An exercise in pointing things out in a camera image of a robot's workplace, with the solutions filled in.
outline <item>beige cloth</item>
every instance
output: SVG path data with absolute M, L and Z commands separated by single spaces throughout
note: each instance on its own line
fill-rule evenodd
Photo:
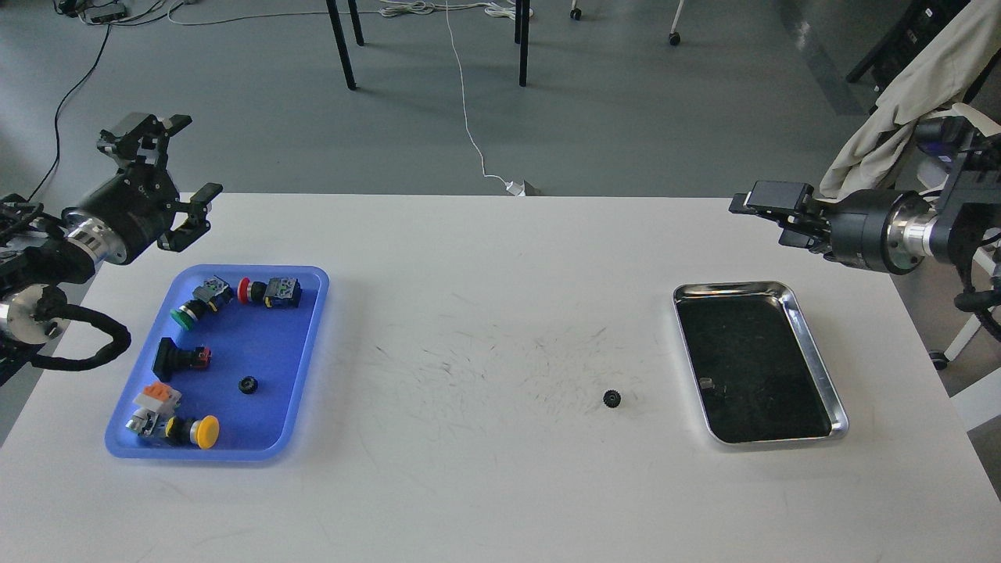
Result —
M 820 182 L 840 199 L 881 186 L 927 113 L 962 101 L 963 94 L 1001 49 L 1001 0 L 972 0 L 876 100 L 876 111 L 842 147 Z M 879 142 L 884 133 L 892 133 Z

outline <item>small black gear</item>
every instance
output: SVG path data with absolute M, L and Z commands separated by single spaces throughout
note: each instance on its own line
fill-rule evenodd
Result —
M 247 376 L 240 380 L 240 393 L 250 395 L 257 391 L 257 380 Z
M 620 403 L 623 402 L 623 396 L 619 395 L 618 391 L 610 389 L 605 392 L 605 397 L 602 400 L 605 401 L 606 407 L 609 409 L 615 409 Z

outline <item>table surface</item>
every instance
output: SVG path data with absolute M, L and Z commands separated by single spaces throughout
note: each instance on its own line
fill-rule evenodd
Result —
M 0 553 L 1001 560 L 1001 503 L 891 280 L 779 246 L 774 225 L 727 205 L 223 194 L 183 253 L 101 268 L 84 305 L 136 344 L 42 376 L 0 449 Z M 330 275 L 292 440 L 260 464 L 113 458 L 104 428 L 139 343 L 173 277 L 206 262 Z M 764 279 L 797 295 L 851 421 L 843 440 L 746 452 L 708 436 L 672 293 Z M 58 353 L 102 342 L 74 324 Z

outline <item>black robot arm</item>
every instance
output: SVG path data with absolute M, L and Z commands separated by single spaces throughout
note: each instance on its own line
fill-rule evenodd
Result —
M 758 215 L 782 228 L 779 243 L 807 248 L 851 267 L 904 274 L 925 256 L 951 263 L 963 293 L 955 305 L 975 313 L 1001 341 L 989 308 L 1001 305 L 1001 270 L 992 288 L 977 292 L 973 256 L 988 229 L 1001 227 L 1001 135 L 986 137 L 964 117 L 922 122 L 915 132 L 921 150 L 951 165 L 941 193 L 866 189 L 840 201 L 813 197 L 805 183 L 759 181 L 730 202 L 733 213 Z
M 41 203 L 16 194 L 0 199 L 0 385 L 25 364 L 82 371 L 111 362 L 131 342 L 128 331 L 109 317 L 67 303 L 58 285 L 83 284 L 101 261 L 132 262 L 153 241 L 181 251 L 211 226 L 210 201 L 222 191 L 205 184 L 182 202 L 167 172 L 170 138 L 191 122 L 187 115 L 157 119 L 131 113 L 102 130 L 97 149 L 111 157 L 117 172 L 56 218 Z M 185 221 L 171 229 L 176 213 Z M 65 330 L 82 321 L 106 333 L 111 343 L 91 358 L 67 360 L 38 354 Z

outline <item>metal tray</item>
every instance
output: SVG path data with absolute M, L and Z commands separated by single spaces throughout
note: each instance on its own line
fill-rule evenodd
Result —
M 730 446 L 838 438 L 848 417 L 793 292 L 778 282 L 675 290 L 710 434 Z

